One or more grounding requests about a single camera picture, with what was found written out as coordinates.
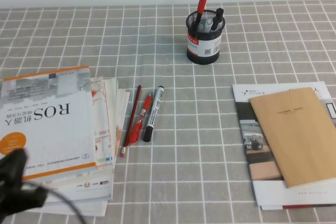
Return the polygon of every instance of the stack of books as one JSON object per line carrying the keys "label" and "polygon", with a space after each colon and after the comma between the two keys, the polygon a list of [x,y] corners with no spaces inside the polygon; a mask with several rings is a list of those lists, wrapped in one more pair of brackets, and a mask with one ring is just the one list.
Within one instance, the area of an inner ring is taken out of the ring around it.
{"label": "stack of books", "polygon": [[[24,180],[67,196],[86,216],[104,216],[129,93],[116,78],[76,67],[5,79],[0,96],[0,158],[24,148]],[[34,212],[73,214],[49,195]]]}
{"label": "stack of books", "polygon": [[233,85],[263,210],[336,205],[336,109],[324,82]]}

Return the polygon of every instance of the black marker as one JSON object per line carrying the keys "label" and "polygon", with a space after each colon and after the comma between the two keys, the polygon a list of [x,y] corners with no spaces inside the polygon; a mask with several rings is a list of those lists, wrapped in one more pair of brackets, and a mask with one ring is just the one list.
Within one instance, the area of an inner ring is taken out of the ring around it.
{"label": "black marker", "polygon": [[151,137],[152,137],[152,133],[153,133],[153,129],[154,129],[154,123],[155,123],[155,119],[157,116],[157,113],[159,111],[160,108],[160,103],[161,103],[161,99],[163,96],[163,91],[164,88],[162,86],[159,86],[156,94],[155,94],[155,99],[153,102],[153,106],[152,106],[152,111],[151,111],[151,115],[149,117],[148,120],[148,124],[145,130],[145,134],[143,135],[142,140],[144,140],[145,142],[150,142],[151,141]]}

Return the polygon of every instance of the barcode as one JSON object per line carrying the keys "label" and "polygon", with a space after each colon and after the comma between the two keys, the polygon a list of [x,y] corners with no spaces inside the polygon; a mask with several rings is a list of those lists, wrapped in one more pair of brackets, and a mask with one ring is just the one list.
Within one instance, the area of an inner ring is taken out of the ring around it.
{"label": "barcode", "polygon": [[220,43],[221,43],[220,39],[215,43],[214,53],[220,49]]}
{"label": "barcode", "polygon": [[215,47],[214,52],[218,51],[219,48],[220,48],[220,45],[218,45],[217,47]]}

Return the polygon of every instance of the pen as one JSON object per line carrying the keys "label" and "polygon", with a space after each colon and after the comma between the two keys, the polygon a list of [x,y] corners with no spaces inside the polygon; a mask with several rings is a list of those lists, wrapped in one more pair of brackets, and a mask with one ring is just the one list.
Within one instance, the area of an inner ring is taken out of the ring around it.
{"label": "pen", "polygon": [[142,121],[143,121],[143,118],[145,117],[146,111],[149,108],[149,105],[151,104],[152,94],[153,94],[153,92],[151,94],[147,95],[146,101],[145,101],[145,103],[142,107],[142,110],[141,110],[141,113],[140,113],[140,116],[139,116],[139,120],[133,128],[133,131],[132,131],[132,134],[131,134],[131,137],[130,137],[129,145],[134,144],[139,139],[140,131],[142,129]]}
{"label": "pen", "polygon": [[197,16],[196,16],[196,21],[193,27],[194,31],[197,31],[198,29],[198,25],[200,24],[202,14],[204,12],[205,4],[206,4],[206,0],[199,0],[198,2]]}
{"label": "pen", "polygon": [[211,31],[217,31],[222,27],[223,13],[224,10],[222,8],[218,8],[216,10],[216,16],[213,18],[213,25],[211,27]]}
{"label": "pen", "polygon": [[159,111],[161,99],[162,99],[162,96],[163,96],[163,91],[164,91],[164,88],[162,86],[159,86],[158,89],[156,90],[151,115],[149,117],[148,124],[147,124],[146,130],[145,130],[145,134],[144,134],[143,139],[142,139],[145,142],[150,142],[150,140],[151,140],[153,129],[154,129],[155,119],[156,119],[157,113]]}
{"label": "pen", "polygon": [[199,24],[199,25],[198,25],[198,29],[197,29],[197,31],[198,31],[199,33],[204,33],[204,25],[203,25],[203,24]]}
{"label": "pen", "polygon": [[211,18],[208,18],[206,21],[205,21],[205,24],[204,24],[204,32],[205,33],[208,33],[210,32],[210,29],[212,27],[212,24],[213,24],[213,20]]}
{"label": "pen", "polygon": [[134,114],[136,111],[136,107],[138,105],[138,101],[139,101],[139,97],[140,97],[140,92],[141,92],[141,85],[138,86],[138,90],[137,90],[137,95],[135,96],[135,101],[134,101],[134,105],[132,108],[132,113],[131,113],[131,118],[130,121],[128,122],[128,128],[127,128],[127,133],[126,133],[126,137],[125,137],[125,141],[124,141],[124,146],[121,149],[121,153],[120,156],[124,157],[125,156],[125,151],[126,151],[126,147],[130,141],[130,134],[131,134],[131,128],[132,128],[132,124],[133,124],[133,119],[134,119]]}

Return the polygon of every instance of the notebook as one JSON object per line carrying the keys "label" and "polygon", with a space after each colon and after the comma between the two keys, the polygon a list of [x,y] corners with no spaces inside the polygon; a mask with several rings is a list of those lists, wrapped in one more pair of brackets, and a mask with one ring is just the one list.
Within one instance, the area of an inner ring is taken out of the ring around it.
{"label": "notebook", "polygon": [[288,187],[336,178],[336,129],[311,88],[249,101]]}

